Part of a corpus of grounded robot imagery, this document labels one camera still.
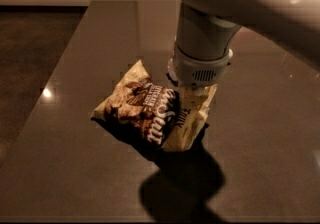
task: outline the snack wrapper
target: snack wrapper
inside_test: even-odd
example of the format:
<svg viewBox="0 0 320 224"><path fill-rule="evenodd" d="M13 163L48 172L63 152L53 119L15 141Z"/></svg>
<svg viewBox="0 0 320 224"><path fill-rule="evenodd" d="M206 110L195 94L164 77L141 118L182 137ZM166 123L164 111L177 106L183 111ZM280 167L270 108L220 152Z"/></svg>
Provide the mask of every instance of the snack wrapper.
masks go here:
<svg viewBox="0 0 320 224"><path fill-rule="evenodd" d="M134 140L166 152L185 151L206 122L216 88L179 87L177 92L155 85L139 60L96 107L91 120L112 130L130 130Z"/></svg>

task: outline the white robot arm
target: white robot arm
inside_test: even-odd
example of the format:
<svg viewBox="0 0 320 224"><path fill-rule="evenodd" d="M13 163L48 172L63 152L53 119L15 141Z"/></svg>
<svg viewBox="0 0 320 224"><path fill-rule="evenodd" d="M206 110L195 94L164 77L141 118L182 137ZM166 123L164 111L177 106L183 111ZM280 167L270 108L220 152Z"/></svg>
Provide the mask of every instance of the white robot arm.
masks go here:
<svg viewBox="0 0 320 224"><path fill-rule="evenodd" d="M217 82L229 44L248 27L320 70L320 0L181 0L169 75L187 86Z"/></svg>

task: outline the gray table surface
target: gray table surface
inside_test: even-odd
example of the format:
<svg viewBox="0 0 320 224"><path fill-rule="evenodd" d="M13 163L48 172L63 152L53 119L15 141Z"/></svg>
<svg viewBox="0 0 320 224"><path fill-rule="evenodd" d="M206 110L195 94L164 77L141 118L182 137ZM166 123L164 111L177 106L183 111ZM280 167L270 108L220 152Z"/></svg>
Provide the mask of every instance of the gray table surface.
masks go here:
<svg viewBox="0 0 320 224"><path fill-rule="evenodd" d="M182 180L90 121L138 59L169 85L178 11L90 4L47 84L53 97L39 98L0 169L0 221L320 221L320 74L248 29L232 43L202 154L169 159Z"/></svg>

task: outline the bright light spot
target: bright light spot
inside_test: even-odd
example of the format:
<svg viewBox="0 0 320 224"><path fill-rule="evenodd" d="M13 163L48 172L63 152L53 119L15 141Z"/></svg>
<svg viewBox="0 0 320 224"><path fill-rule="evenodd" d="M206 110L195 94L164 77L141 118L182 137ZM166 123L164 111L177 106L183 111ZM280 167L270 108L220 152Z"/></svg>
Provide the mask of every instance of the bright light spot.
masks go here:
<svg viewBox="0 0 320 224"><path fill-rule="evenodd" d="M44 97L50 98L51 97L51 92L48 89L43 90L43 95Z"/></svg>

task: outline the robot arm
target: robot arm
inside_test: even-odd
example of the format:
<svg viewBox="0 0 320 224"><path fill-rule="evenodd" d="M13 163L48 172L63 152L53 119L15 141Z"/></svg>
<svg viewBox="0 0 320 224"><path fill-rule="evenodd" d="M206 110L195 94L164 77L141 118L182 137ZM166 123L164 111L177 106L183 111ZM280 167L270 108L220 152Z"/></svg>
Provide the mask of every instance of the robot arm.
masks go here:
<svg viewBox="0 0 320 224"><path fill-rule="evenodd" d="M320 0L181 0L169 74L185 85L217 82L246 26L320 70Z"/></svg>

